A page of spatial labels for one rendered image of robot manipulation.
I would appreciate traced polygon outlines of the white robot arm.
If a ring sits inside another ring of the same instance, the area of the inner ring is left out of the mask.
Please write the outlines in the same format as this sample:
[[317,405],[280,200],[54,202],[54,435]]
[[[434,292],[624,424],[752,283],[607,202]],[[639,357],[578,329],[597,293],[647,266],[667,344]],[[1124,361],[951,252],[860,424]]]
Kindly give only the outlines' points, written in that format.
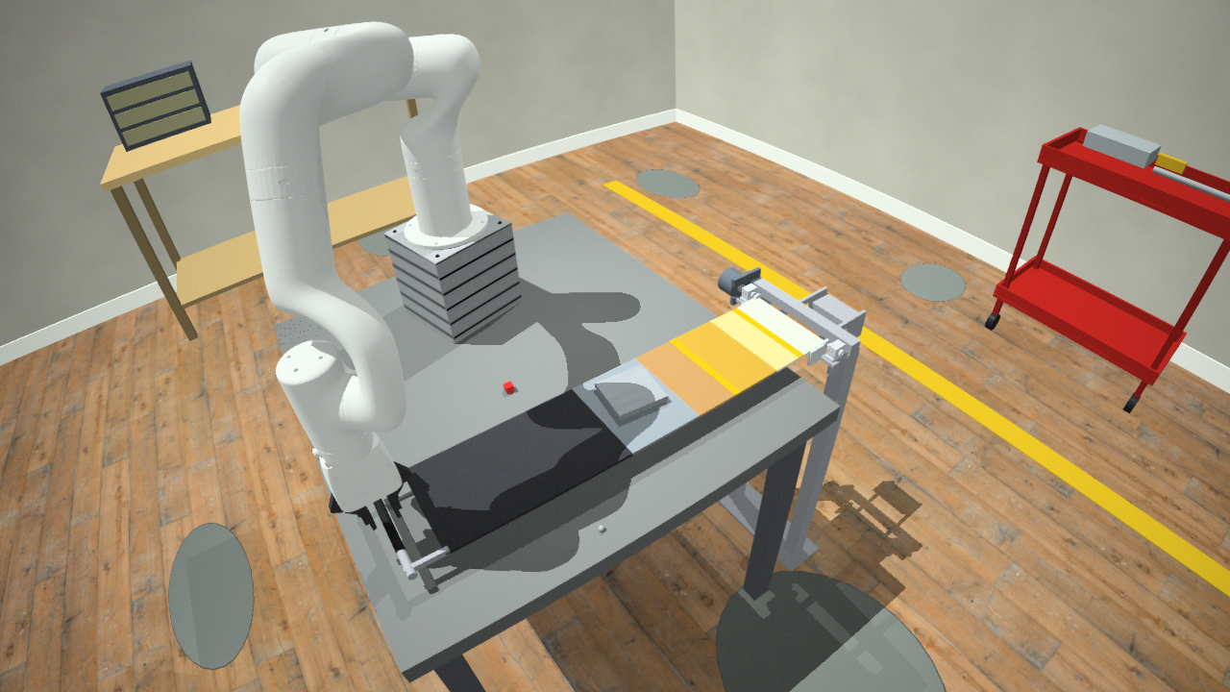
[[433,98],[400,132],[416,209],[405,237],[415,248],[456,248],[488,225],[469,203],[458,144],[458,113],[478,74],[466,37],[406,37],[383,22],[279,34],[255,58],[240,134],[264,288],[276,309],[332,334],[355,364],[344,366],[332,342],[308,340],[276,368],[312,456],[328,465],[360,458],[373,431],[400,427],[406,387],[381,313],[335,272],[319,127],[383,101]]

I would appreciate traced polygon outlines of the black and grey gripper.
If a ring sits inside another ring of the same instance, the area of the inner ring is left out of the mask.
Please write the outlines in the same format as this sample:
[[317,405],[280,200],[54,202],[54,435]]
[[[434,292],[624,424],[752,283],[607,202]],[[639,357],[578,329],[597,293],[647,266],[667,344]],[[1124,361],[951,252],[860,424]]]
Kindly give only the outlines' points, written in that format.
[[371,446],[360,458],[346,465],[327,465],[320,458],[320,463],[332,490],[328,501],[330,513],[357,515],[365,525],[370,524],[374,531],[378,526],[367,506],[386,497],[395,515],[403,517],[399,511],[403,506],[397,500],[397,494],[403,489],[403,482],[411,477],[411,470],[397,461],[394,463],[385,444],[375,433]]

